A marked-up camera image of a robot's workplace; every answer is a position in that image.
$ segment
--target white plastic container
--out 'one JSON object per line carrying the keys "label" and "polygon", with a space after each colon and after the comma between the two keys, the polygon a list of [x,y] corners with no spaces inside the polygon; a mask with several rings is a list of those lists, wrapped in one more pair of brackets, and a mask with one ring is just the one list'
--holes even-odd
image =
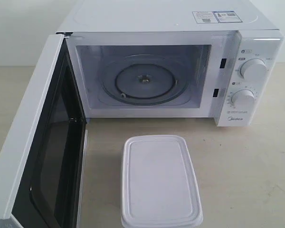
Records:
{"label": "white plastic container", "polygon": [[186,142],[175,135],[138,136],[123,151],[121,217],[125,228],[191,228],[203,221]]}

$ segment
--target beige countertop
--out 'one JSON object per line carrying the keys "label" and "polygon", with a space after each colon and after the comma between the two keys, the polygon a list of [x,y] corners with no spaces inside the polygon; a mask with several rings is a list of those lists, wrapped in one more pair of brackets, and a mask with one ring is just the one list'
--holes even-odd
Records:
{"label": "beige countertop", "polygon": [[[0,67],[0,149],[32,67]],[[199,183],[200,228],[285,228],[285,64],[277,64],[252,124],[213,119],[93,119],[88,125],[82,228],[121,228],[120,168],[125,140],[186,139]]]}

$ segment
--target timer knob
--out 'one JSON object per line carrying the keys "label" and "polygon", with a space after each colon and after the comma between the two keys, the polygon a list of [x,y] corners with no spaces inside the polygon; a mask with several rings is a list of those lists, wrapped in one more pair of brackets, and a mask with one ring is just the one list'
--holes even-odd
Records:
{"label": "timer knob", "polygon": [[261,59],[254,58],[244,63],[240,72],[245,80],[259,80],[266,76],[267,67]]}
{"label": "timer knob", "polygon": [[231,102],[236,108],[250,109],[253,107],[255,101],[255,96],[247,89],[237,91],[231,97]]}

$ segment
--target open microwave door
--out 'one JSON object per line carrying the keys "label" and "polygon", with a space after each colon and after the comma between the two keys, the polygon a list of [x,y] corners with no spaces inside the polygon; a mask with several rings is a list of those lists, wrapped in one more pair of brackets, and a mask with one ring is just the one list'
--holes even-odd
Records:
{"label": "open microwave door", "polygon": [[48,38],[0,153],[0,228],[75,228],[86,119],[63,35]]}

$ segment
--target microwave top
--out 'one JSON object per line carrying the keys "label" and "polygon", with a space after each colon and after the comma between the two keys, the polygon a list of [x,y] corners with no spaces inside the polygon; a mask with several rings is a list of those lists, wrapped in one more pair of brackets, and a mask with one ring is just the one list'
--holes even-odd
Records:
{"label": "microwave top", "polygon": [[79,0],[58,33],[271,30],[249,0]]}

